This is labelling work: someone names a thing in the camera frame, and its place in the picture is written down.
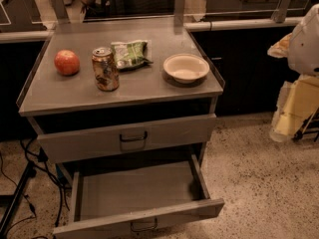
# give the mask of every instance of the bowl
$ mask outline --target bowl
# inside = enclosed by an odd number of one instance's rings
[[[209,64],[193,54],[176,54],[163,62],[163,69],[177,82],[190,84],[208,74]]]

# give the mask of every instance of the red apple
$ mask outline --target red apple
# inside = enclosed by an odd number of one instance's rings
[[[70,50],[61,50],[54,59],[54,65],[61,75],[72,76],[80,70],[80,60],[78,56]]]

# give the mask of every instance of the drawer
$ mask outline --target drawer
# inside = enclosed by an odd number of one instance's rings
[[[139,234],[217,217],[195,155],[166,148],[82,161],[74,174],[69,224],[57,239]]]
[[[162,119],[42,134],[38,140],[52,162],[205,142],[214,115]]]

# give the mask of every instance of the floor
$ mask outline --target floor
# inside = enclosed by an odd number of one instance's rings
[[[272,113],[217,118],[201,170],[211,198],[225,201],[219,216],[141,238],[317,239],[319,142],[314,142],[311,135],[299,141],[275,142],[269,137],[271,120]],[[31,150],[38,149],[33,142]],[[17,182],[26,165],[19,141],[1,142],[0,151],[3,171]],[[0,182],[2,191],[15,189],[3,174]],[[7,238],[53,238],[59,206],[57,186],[46,173],[37,170],[25,194],[35,206],[37,217],[14,226]],[[64,204],[59,225],[67,223],[67,213]],[[22,199],[12,224],[30,216],[28,203]]]

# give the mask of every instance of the can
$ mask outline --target can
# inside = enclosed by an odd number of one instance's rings
[[[110,48],[95,49],[92,55],[92,65],[96,85],[100,90],[110,92],[119,87],[119,71]]]

